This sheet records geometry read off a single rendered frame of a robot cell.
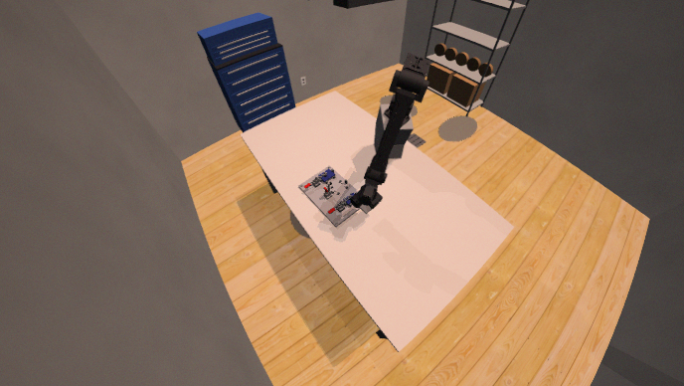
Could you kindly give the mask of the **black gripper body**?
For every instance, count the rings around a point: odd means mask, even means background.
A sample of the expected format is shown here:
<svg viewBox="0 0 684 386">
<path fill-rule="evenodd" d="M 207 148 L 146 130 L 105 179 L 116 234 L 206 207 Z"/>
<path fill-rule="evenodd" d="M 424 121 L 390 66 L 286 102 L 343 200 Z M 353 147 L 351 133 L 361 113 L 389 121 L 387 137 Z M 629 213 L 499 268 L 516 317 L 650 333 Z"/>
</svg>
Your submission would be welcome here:
<svg viewBox="0 0 684 386">
<path fill-rule="evenodd" d="M 377 190 L 378 190 L 378 189 L 377 189 Z M 375 205 L 377 205 L 377 204 L 379 203 L 379 201 L 381 201 L 381 200 L 383 199 L 383 196 L 380 195 L 380 194 L 377 192 L 377 190 L 375 191 L 375 192 L 376 192 L 376 198 L 372 201 L 372 204 L 370 205 L 372 208 L 373 208 Z M 378 203 L 377 203 L 377 202 L 378 202 Z"/>
</svg>

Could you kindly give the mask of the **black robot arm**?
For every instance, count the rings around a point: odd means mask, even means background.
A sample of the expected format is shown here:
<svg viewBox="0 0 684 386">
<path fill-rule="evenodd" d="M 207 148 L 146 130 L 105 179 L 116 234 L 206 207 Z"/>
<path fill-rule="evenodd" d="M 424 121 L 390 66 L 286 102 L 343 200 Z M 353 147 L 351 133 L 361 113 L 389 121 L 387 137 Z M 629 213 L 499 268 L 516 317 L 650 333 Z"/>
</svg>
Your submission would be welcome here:
<svg viewBox="0 0 684 386">
<path fill-rule="evenodd" d="M 388 176 L 385 172 L 389 156 L 400 128 L 410 120 L 409 114 L 413 108 L 414 100 L 422 102 L 427 91 L 429 81 L 425 80 L 425 78 L 429 63 L 430 60 L 408 53 L 402 70 L 395 71 L 389 89 L 389 92 L 394 94 L 389 109 L 386 109 L 384 112 L 389 121 L 379 149 L 366 170 L 364 176 L 365 184 L 360 187 L 358 193 L 350 198 L 350 202 L 355 208 L 360 208 L 362 204 L 366 206 L 371 205 L 372 201 L 376 198 L 375 191 L 378 189 L 377 186 L 385 183 Z"/>
</svg>

